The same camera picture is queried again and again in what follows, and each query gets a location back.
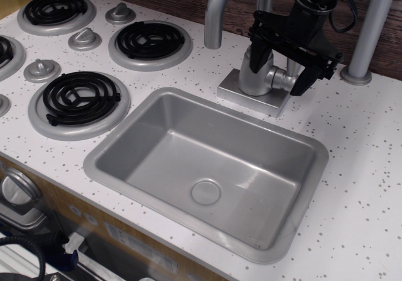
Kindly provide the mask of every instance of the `robotic arm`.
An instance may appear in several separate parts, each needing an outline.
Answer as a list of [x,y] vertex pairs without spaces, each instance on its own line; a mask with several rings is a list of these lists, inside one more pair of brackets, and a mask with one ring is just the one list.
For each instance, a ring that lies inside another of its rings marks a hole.
[[[247,62],[251,72],[258,74],[269,62],[272,50],[276,50],[305,67],[291,88],[292,96],[302,95],[317,79],[330,79],[337,64],[344,59],[343,54],[328,41],[323,33],[323,25],[328,17],[332,24],[331,13],[337,1],[295,0],[289,16],[256,11],[255,22],[249,32],[252,43]],[[347,2],[354,12],[356,22],[354,2],[353,0],[347,0]],[[344,32],[353,25],[343,30],[336,29],[333,24],[332,26],[336,31]],[[273,67],[269,68],[274,77]]]

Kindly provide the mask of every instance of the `faucet base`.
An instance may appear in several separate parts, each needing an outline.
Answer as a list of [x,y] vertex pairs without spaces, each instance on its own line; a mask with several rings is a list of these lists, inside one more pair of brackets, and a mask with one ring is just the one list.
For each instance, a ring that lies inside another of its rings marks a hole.
[[342,78],[343,81],[346,83],[352,84],[352,85],[357,85],[357,86],[363,86],[367,85],[368,83],[371,82],[371,72],[368,70],[366,75],[363,78],[355,78],[349,74],[349,66],[345,66],[341,71],[340,71],[340,77]]
[[271,89],[263,96],[250,96],[239,88],[239,72],[238,69],[233,69],[219,84],[218,97],[277,118],[290,98],[289,92]]

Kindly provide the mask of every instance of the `gray burner ring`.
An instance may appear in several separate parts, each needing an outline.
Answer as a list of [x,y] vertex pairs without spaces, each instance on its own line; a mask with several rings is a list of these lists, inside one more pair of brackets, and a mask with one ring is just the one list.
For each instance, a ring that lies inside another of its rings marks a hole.
[[22,9],[18,11],[17,22],[19,24],[19,27],[23,31],[32,35],[58,36],[58,35],[69,34],[85,27],[95,17],[96,14],[95,6],[89,0],[84,1],[87,3],[88,7],[87,11],[84,14],[79,15],[76,18],[65,23],[60,23],[57,25],[33,25],[26,19],[24,15],[24,9],[26,6],[24,6]]
[[0,67],[0,81],[5,80],[15,74],[25,62],[25,49],[20,42],[8,36],[3,37],[10,41],[14,57]]
[[46,118],[48,110],[42,100],[43,91],[47,87],[47,85],[44,85],[35,92],[28,106],[28,117],[32,127],[41,135],[53,140],[80,141],[101,135],[117,126],[126,117],[129,111],[129,92],[126,86],[117,78],[102,72],[97,73],[110,78],[115,83],[117,91],[121,95],[121,100],[112,113],[100,121],[94,121],[93,123],[85,125],[69,126],[59,124],[52,126]]
[[192,51],[193,43],[190,38],[190,35],[183,28],[166,21],[152,20],[152,21],[144,21],[144,23],[161,23],[176,28],[184,36],[185,39],[185,42],[182,45],[181,49],[179,49],[179,51],[177,51],[173,55],[162,59],[156,59],[156,60],[130,59],[127,57],[125,53],[120,51],[119,47],[117,46],[116,38],[119,35],[120,31],[123,29],[121,28],[119,31],[113,34],[112,38],[109,41],[109,55],[116,64],[124,67],[125,69],[137,70],[140,72],[154,72],[163,69],[169,69],[170,67],[173,67],[183,62],[189,56],[189,54]]

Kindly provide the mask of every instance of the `black coil burner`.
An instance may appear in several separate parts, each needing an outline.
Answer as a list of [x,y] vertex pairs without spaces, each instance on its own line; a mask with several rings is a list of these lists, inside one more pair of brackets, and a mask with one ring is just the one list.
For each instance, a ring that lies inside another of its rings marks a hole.
[[43,103],[51,113],[46,118],[52,126],[95,121],[110,113],[120,100],[113,81],[95,72],[63,74],[43,91]]
[[0,65],[13,58],[13,48],[10,41],[0,36]]
[[32,0],[26,5],[24,14],[33,25],[54,25],[86,11],[84,0]]
[[119,49],[130,59],[154,60],[173,55],[185,39],[173,26],[135,22],[123,28],[116,40]]

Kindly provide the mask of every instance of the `stove knob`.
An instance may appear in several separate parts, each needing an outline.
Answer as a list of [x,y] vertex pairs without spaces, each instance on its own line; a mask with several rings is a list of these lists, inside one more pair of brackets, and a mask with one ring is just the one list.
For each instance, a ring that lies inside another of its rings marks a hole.
[[136,13],[128,8],[124,3],[119,3],[115,8],[109,10],[106,15],[106,21],[114,25],[123,25],[134,20]]
[[102,42],[101,36],[94,33],[90,28],[84,28],[77,34],[74,34],[68,39],[68,45],[73,50],[84,52],[86,50],[93,50],[98,47]]
[[60,72],[56,61],[36,59],[24,69],[24,77],[28,82],[44,83],[56,79]]
[[10,100],[6,96],[0,94],[0,117],[4,116],[8,112],[10,107]]
[[24,173],[8,168],[1,182],[3,198],[14,206],[22,206],[42,196],[39,188]]

